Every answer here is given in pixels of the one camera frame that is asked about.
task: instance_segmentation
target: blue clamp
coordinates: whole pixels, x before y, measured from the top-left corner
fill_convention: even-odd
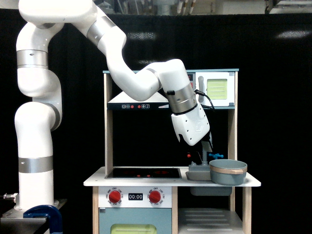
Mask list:
[[[47,217],[49,219],[50,234],[63,234],[62,215],[51,205],[40,205],[30,208],[23,214],[23,218]]]
[[[218,159],[218,157],[223,158],[223,155],[220,154],[208,154],[210,157],[213,157],[214,159]]]

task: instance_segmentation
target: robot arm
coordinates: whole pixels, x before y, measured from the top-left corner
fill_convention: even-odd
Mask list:
[[[189,145],[195,145],[208,133],[207,117],[182,61],[156,62],[133,73],[121,53],[126,35],[92,0],[20,0],[19,11],[28,23],[17,41],[18,84],[33,98],[16,114],[21,209],[53,203],[50,130],[60,125],[62,108],[59,79],[48,70],[47,48],[64,23],[72,23],[106,56],[114,82],[128,96],[144,101],[163,87],[179,140],[182,136]]]

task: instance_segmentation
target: red dial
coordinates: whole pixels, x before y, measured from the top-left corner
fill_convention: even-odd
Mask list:
[[[158,203],[160,201],[160,193],[158,191],[151,191],[148,198],[152,203]]]
[[[109,195],[108,195],[108,199],[112,202],[112,203],[117,203],[120,201],[121,199],[121,195],[120,192],[118,191],[112,191]]]

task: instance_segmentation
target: silver joint ring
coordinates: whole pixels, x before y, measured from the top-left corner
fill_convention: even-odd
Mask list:
[[[187,85],[178,91],[167,92],[166,97],[172,112],[176,114],[187,112],[197,105],[195,93],[191,85]]]
[[[54,25],[55,23],[44,23],[44,24],[36,25],[36,27],[39,29],[49,29],[49,28],[52,28]]]
[[[59,114],[59,110],[52,104],[50,103],[44,103],[44,102],[41,102],[42,104],[45,104],[47,106],[50,106],[54,112],[55,112],[55,123],[53,125],[53,127],[51,128],[51,132],[54,131],[56,128],[58,128],[58,125],[59,125],[59,122],[60,122],[60,114]]]
[[[20,173],[41,173],[53,170],[53,156],[23,158],[19,157]]]
[[[160,82],[157,71],[153,70],[152,68],[146,68],[146,70],[152,72],[154,76],[158,79],[158,90],[161,89],[161,82]]]
[[[102,36],[116,25],[107,17],[103,16],[95,21],[87,32],[87,38],[96,46]]]
[[[38,67],[48,69],[48,53],[41,50],[17,51],[18,68]]]

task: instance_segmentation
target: oven window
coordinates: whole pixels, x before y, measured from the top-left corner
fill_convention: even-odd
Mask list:
[[[208,79],[207,95],[210,99],[228,98],[228,80],[227,79]]]
[[[114,224],[111,234],[157,234],[152,224]]]

